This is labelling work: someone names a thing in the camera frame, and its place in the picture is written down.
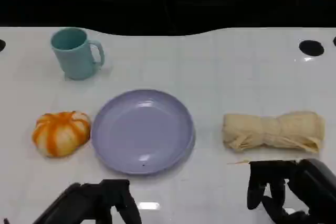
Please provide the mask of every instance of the table surface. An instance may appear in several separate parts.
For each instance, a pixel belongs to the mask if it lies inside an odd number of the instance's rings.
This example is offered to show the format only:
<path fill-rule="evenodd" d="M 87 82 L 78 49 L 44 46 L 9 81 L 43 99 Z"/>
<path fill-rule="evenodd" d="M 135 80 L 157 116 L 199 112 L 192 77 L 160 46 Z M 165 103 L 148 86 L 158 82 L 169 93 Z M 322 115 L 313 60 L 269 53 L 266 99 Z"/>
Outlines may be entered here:
<path fill-rule="evenodd" d="M 88 30 L 90 39 L 102 43 L 106 64 L 85 81 L 64 78 L 49 46 L 58 29 L 0 28 L 0 39 L 7 43 L 0 53 L 0 217 L 11 223 L 33 222 L 73 182 L 106 178 L 128 178 L 137 204 L 160 205 L 140 210 L 143 223 L 271 223 L 261 206 L 246 208 L 249 166 L 228 163 L 313 155 L 226 149 L 221 124 L 230 112 L 318 112 L 326 120 L 326 135 L 316 157 L 336 172 L 335 29 L 222 29 L 186 37 L 126 37 Z M 305 39 L 321 42 L 325 53 L 304 55 L 298 45 Z M 148 177 L 119 174 L 98 161 L 91 143 L 62 159 L 43 158 L 35 149 L 31 133 L 41 114 L 80 110 L 93 120 L 108 100 L 139 88 L 176 96 L 193 116 L 195 148 L 174 169 Z M 285 206 L 303 205 L 290 194 Z M 112 214 L 114 223 L 122 223 L 114 210 Z"/>

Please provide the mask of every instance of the purple plate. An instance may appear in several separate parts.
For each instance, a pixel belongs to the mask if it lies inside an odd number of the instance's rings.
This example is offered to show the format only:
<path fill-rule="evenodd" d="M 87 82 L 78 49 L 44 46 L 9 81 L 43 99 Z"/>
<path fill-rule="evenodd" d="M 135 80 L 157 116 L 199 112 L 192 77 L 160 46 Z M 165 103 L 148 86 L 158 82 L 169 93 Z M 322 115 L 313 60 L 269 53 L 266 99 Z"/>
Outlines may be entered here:
<path fill-rule="evenodd" d="M 194 146 L 188 109 L 170 94 L 134 90 L 99 111 L 92 144 L 103 163 L 128 174 L 151 174 L 177 163 Z"/>

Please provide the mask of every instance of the beige towel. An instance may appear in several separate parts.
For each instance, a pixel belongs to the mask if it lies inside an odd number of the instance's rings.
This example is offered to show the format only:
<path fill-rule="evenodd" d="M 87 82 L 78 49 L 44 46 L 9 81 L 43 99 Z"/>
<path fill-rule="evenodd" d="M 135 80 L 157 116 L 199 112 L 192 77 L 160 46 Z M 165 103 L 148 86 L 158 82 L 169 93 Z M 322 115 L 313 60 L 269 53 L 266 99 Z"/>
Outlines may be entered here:
<path fill-rule="evenodd" d="M 324 119 L 314 112 L 296 111 L 273 117 L 227 114 L 223 142 L 242 151 L 261 145 L 301 148 L 317 153 L 324 138 Z"/>

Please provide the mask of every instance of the orange pumpkin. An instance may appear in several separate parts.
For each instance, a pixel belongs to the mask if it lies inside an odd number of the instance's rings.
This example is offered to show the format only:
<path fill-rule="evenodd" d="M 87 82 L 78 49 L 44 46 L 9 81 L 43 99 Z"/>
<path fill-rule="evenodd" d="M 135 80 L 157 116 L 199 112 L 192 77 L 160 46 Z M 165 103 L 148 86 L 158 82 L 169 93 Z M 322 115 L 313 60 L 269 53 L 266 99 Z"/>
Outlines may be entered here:
<path fill-rule="evenodd" d="M 89 117 L 78 111 L 44 114 L 37 120 L 32 138 L 44 155 L 62 157 L 90 139 L 90 128 Z"/>

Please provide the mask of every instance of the mug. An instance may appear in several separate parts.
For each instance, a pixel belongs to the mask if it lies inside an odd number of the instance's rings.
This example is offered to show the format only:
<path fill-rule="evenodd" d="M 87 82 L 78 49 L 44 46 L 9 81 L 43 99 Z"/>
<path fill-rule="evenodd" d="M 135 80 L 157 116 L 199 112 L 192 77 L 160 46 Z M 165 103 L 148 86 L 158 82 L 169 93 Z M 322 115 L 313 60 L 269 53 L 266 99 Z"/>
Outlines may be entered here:
<path fill-rule="evenodd" d="M 105 62 L 103 47 L 98 41 L 88 40 L 85 31 L 69 27 L 56 32 L 50 40 L 51 47 L 65 76 L 83 80 L 93 76 Z M 95 62 L 90 45 L 98 48 L 101 61 Z"/>

